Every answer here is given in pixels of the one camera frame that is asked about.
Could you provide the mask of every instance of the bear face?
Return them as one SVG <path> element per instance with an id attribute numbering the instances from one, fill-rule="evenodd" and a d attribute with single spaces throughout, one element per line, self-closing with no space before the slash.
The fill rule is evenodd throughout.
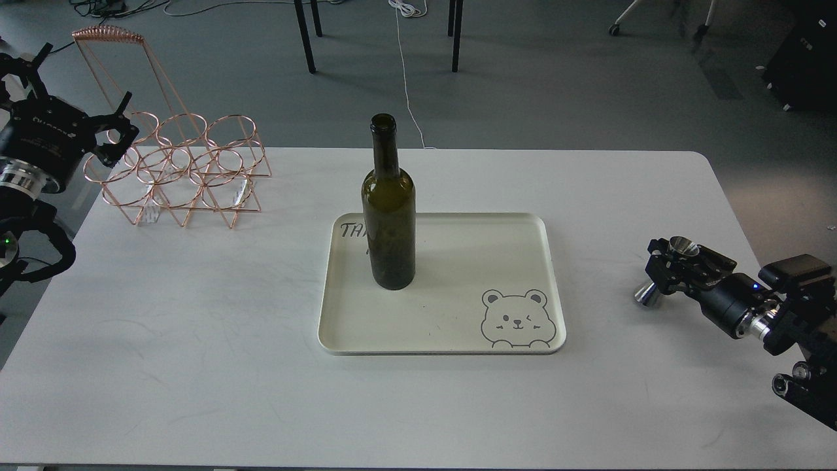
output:
<path id="1" fill-rule="evenodd" d="M 545 309 L 547 296 L 530 289 L 523 296 L 503 296 L 495 289 L 483 293 L 485 318 L 481 329 L 491 342 L 506 342 L 512 347 L 531 347 L 536 342 L 547 346 L 555 338 L 555 323 Z"/>

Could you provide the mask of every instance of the wine bottle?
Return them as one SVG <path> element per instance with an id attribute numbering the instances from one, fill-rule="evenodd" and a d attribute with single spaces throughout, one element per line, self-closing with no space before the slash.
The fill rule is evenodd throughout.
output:
<path id="1" fill-rule="evenodd" d="M 416 194 L 413 179 L 398 166 L 395 118 L 372 117 L 375 168 L 363 180 L 361 196 L 372 276 L 386 289 L 401 289 L 416 271 Z"/>

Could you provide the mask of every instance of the black table leg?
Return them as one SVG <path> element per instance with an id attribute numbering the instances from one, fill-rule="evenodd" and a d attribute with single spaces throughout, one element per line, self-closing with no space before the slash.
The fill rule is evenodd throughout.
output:
<path id="1" fill-rule="evenodd" d="M 454 63 L 450 70 L 457 72 L 460 69 L 460 36 L 462 34 L 462 2 L 456 1 L 456 18 L 454 19 Z"/>
<path id="2" fill-rule="evenodd" d="M 316 67 L 314 66 L 314 55 L 311 53 L 311 40 L 308 38 L 306 13 L 302 9 L 302 0 L 294 0 L 294 7 L 296 8 L 296 20 L 300 24 L 300 36 L 302 36 L 302 47 L 306 50 L 306 61 L 308 62 L 308 71 L 314 74 L 316 73 Z"/>
<path id="3" fill-rule="evenodd" d="M 454 36 L 454 2 L 455 0 L 450 0 L 448 5 L 448 36 L 451 38 Z"/>
<path id="4" fill-rule="evenodd" d="M 314 32 L 317 38 L 322 38 L 322 26 L 320 26 L 320 8 L 317 7 L 317 0 L 311 0 L 311 16 L 314 17 Z"/>

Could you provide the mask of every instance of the floor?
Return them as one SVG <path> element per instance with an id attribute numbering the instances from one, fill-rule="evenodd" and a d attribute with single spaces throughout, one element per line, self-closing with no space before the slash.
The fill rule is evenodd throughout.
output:
<path id="1" fill-rule="evenodd" d="M 321 2 L 325 37 L 311 38 L 315 75 L 307 71 L 289 4 L 239 4 L 185 17 L 155 8 L 106 24 L 145 37 L 191 111 L 210 121 L 251 116 L 266 146 L 368 148 L 368 119 L 385 111 L 398 120 L 402 148 L 696 151 L 714 168 L 762 264 L 799 253 L 837 264 L 837 115 L 783 111 L 761 79 L 793 26 L 791 2 L 720 2 L 700 43 L 691 36 L 708 0 L 646 2 L 618 37 L 609 36 L 628 4 L 465 2 L 457 74 L 450 71 L 448 3 L 441 0 L 428 0 L 421 18 L 398 18 L 383 0 Z M 168 12 L 209 5 L 176 0 Z M 34 54 L 47 41 L 58 47 L 98 22 L 66 2 L 0 2 L 0 52 Z M 152 103 L 161 94 L 139 46 L 92 48 L 133 92 L 138 109 L 158 106 Z M 51 94 L 91 115 L 110 111 L 76 47 L 50 55 L 40 72 Z M 688 175 L 671 177 L 689 184 Z M 78 174 L 65 193 L 44 199 L 75 231 L 96 190 Z M 27 255 L 50 260 L 43 240 L 24 244 Z M 46 284 L 17 283 L 0 302 L 8 316 L 0 365 Z"/>

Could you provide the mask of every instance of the serving tray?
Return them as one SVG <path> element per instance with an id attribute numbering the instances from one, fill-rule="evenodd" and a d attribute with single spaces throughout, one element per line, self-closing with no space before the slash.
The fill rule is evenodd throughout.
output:
<path id="1" fill-rule="evenodd" d="M 372 278 L 363 214 L 331 233 L 320 343 L 336 355 L 545 354 L 564 343 L 543 221 L 528 213 L 416 216 L 416 276 Z"/>

